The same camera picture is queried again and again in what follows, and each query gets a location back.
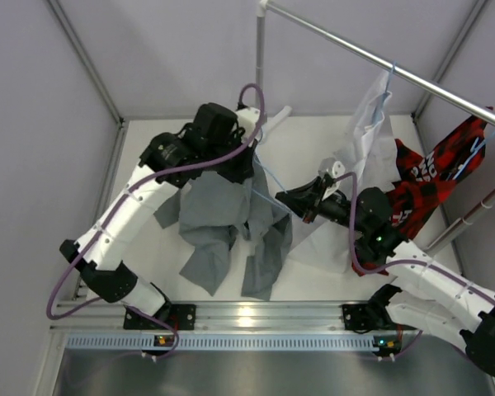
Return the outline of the light blue hanger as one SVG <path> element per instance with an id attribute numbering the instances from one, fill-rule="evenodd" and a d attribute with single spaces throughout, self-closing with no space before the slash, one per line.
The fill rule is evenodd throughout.
<path id="1" fill-rule="evenodd" d="M 265 137 L 266 133 L 264 130 L 264 127 L 261 127 L 260 132 L 258 133 L 257 136 L 257 148 L 255 149 L 255 157 L 254 157 L 254 162 L 256 165 L 258 165 L 262 171 L 264 171 L 268 183 L 267 187 L 267 194 L 266 197 L 268 200 L 272 202 L 273 205 L 278 206 L 281 210 L 289 214 L 290 216 L 293 216 L 293 212 L 291 211 L 290 208 L 288 208 L 285 204 L 280 202 L 275 198 L 275 188 L 279 187 L 280 191 L 287 192 L 286 188 L 282 184 L 282 182 L 278 179 L 276 174 L 266 165 L 263 163 L 260 153 L 259 153 L 259 147 L 262 146 L 265 143 Z"/>

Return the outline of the grey button shirt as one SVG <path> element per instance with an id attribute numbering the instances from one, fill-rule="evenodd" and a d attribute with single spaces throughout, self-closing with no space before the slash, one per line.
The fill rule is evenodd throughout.
<path id="1" fill-rule="evenodd" d="M 179 225 L 180 236 L 194 252 L 180 274 L 214 295 L 233 265 L 238 239 L 250 243 L 242 297 L 269 300 L 293 238 L 291 213 L 270 197 L 266 169 L 252 160 L 253 175 L 233 183 L 217 172 L 191 181 L 187 193 L 177 192 L 154 217 L 162 228 Z"/>

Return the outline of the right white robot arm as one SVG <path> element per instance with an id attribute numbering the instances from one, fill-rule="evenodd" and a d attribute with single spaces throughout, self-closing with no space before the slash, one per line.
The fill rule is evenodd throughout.
<path id="1" fill-rule="evenodd" d="M 329 175 L 276 199 L 305 223 L 317 216 L 349 230 L 352 263 L 372 275 L 396 280 L 368 301 L 367 317 L 378 328 L 392 323 L 416 328 L 448 342 L 481 371 L 495 378 L 495 291 L 485 289 L 428 256 L 390 223 L 392 207 L 377 187 L 346 196 Z"/>

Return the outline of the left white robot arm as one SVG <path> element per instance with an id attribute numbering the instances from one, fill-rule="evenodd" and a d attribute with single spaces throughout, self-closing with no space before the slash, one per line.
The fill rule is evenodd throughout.
<path id="1" fill-rule="evenodd" d="M 153 329 L 167 325 L 168 297 L 129 269 L 124 253 L 159 207 L 202 172 L 215 171 L 237 183 L 251 177 L 253 133 L 261 118 L 256 107 L 240 105 L 231 111 L 210 102 L 178 133 L 165 132 L 150 140 L 100 219 L 77 240 L 61 244 L 61 253 L 90 291 L 107 303 L 138 309 Z"/>

